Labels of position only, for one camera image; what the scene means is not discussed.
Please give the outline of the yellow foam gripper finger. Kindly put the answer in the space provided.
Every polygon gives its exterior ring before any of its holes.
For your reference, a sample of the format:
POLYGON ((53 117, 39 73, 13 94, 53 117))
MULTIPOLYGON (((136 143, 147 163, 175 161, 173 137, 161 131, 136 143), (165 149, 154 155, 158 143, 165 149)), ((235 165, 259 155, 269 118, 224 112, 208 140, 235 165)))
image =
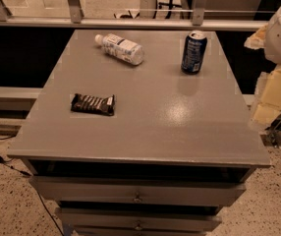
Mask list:
POLYGON ((267 25, 259 28, 255 33, 248 37, 244 43, 244 46, 248 49, 258 50, 265 47, 267 25))
POLYGON ((250 127, 266 129, 281 114, 281 65, 271 73, 261 73, 251 106, 250 127))

